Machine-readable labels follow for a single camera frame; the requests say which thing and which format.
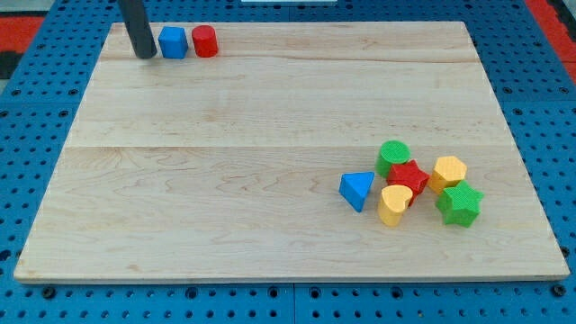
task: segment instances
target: wooden board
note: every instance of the wooden board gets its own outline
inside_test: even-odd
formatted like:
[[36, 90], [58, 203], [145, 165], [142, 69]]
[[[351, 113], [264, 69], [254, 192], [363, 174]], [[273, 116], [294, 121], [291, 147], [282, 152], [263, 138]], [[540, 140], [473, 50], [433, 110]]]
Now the wooden board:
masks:
[[[189, 31], [192, 23], [181, 25]], [[112, 26], [15, 271], [60, 284], [553, 280], [569, 269], [460, 22], [215, 23], [220, 54], [133, 57]], [[161, 26], [153, 24], [158, 35]], [[385, 140], [485, 192], [398, 228], [338, 194]]]

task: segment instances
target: yellow heart block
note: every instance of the yellow heart block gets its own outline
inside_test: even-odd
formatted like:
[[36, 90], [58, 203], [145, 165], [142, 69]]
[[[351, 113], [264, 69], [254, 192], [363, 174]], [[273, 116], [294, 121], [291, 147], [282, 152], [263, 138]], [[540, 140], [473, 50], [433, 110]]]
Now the yellow heart block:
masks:
[[390, 227], [398, 226], [402, 215], [408, 209], [412, 190], [406, 185], [389, 185], [382, 189], [378, 202], [380, 220]]

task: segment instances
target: colored block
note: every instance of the colored block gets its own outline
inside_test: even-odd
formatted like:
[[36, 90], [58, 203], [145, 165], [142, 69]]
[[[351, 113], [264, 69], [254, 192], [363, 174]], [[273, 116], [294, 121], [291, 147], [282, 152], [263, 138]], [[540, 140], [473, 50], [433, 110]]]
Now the colored block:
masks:
[[183, 59], [188, 51], [188, 40], [186, 32], [181, 27], [162, 28], [158, 42], [162, 49], [162, 56], [166, 59]]
[[387, 177], [393, 164], [406, 163], [410, 159], [410, 149], [399, 140], [389, 140], [380, 147], [376, 159], [376, 172], [382, 177]]
[[466, 177], [466, 164], [458, 157], [439, 157], [428, 186], [436, 194], [441, 194], [447, 187], [453, 187]]
[[442, 212], [444, 224], [458, 224], [470, 227], [480, 214], [480, 201], [484, 193], [474, 190], [466, 180], [455, 187], [444, 189], [436, 202]]
[[192, 30], [192, 42], [196, 55], [200, 58], [211, 58], [218, 54], [216, 31], [209, 25], [200, 25]]
[[416, 200], [416, 196], [422, 194], [430, 175], [422, 171], [415, 160], [405, 164], [395, 164], [390, 168], [386, 182], [388, 185], [406, 185], [412, 190], [412, 199], [409, 206]]
[[412, 190], [406, 185], [394, 184], [383, 188], [378, 202], [380, 220], [387, 226], [398, 226], [410, 199]]
[[352, 205], [355, 211], [361, 212], [373, 180], [374, 172], [343, 174], [338, 191]]

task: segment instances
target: blue triangle block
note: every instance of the blue triangle block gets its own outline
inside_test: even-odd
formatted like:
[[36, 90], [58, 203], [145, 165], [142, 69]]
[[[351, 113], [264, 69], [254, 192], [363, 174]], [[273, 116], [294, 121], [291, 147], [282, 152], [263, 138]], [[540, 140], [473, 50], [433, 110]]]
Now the blue triangle block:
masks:
[[355, 211], [361, 212], [373, 180], [374, 172], [343, 174], [338, 191], [352, 205]]

